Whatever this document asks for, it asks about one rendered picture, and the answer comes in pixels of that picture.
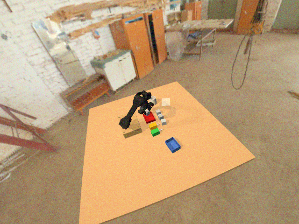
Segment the beige open cylinder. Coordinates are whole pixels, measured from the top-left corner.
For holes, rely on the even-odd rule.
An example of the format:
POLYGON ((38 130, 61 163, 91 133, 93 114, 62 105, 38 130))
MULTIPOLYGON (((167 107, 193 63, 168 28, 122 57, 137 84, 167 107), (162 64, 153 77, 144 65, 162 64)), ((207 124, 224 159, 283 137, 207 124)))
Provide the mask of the beige open cylinder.
POLYGON ((154 103, 154 105, 157 104, 157 101, 156 101, 156 97, 155 96, 151 96, 151 98, 149 99, 150 102, 154 103))

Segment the green block with grey pin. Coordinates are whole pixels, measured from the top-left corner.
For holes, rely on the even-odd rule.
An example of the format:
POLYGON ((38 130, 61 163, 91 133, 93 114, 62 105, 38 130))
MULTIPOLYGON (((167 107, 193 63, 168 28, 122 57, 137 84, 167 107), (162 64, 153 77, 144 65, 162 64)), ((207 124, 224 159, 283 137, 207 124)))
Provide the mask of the green block with grey pin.
POLYGON ((155 136, 159 135, 161 130, 159 130, 158 128, 152 130, 151 131, 152 136, 155 137, 155 136))

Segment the blue rectangular tray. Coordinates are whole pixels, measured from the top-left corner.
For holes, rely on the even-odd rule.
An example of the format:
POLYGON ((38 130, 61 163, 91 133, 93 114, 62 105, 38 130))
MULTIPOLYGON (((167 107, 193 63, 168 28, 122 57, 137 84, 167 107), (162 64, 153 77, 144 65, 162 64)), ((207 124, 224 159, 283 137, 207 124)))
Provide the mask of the blue rectangular tray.
POLYGON ((178 151, 180 149, 179 143, 174 139, 174 137, 165 141, 165 144, 171 150, 172 153, 178 151))

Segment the red tray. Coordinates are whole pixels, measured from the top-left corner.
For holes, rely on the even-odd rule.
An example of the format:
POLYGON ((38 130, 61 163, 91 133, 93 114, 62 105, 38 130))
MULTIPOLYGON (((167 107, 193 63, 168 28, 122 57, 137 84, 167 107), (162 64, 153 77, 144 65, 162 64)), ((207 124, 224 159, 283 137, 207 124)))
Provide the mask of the red tray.
POLYGON ((150 111, 150 115, 146 116, 143 114, 143 117, 147 124, 156 120, 151 111, 150 111))

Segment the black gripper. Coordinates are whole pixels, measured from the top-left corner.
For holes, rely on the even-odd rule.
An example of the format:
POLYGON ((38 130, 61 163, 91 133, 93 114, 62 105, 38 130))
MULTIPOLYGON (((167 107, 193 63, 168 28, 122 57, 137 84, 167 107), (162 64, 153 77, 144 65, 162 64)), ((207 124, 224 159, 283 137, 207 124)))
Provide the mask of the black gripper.
POLYGON ((149 102, 149 103, 146 103, 146 104, 143 104, 142 105, 142 107, 143 107, 143 109, 139 109, 138 110, 138 113, 140 113, 140 114, 145 114, 146 115, 146 109, 148 109, 149 111, 151 110, 151 108, 152 108, 152 106, 154 106, 154 103, 152 103, 152 102, 149 102))

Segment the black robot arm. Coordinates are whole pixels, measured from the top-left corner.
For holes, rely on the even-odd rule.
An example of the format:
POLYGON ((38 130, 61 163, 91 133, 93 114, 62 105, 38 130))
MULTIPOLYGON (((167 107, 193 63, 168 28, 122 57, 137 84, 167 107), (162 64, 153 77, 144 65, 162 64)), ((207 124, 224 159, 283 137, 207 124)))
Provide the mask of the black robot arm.
POLYGON ((118 125, 120 125, 122 127, 122 129, 127 129, 130 125, 131 122, 131 117, 133 116, 133 114, 135 113, 136 109, 138 107, 142 107, 143 104, 146 104, 150 98, 151 98, 151 92, 146 92, 146 91, 142 91, 142 92, 138 92, 133 99, 133 105, 130 108, 129 112, 127 113, 127 115, 122 118, 119 122, 118 125), (142 97, 142 96, 143 97, 142 97))

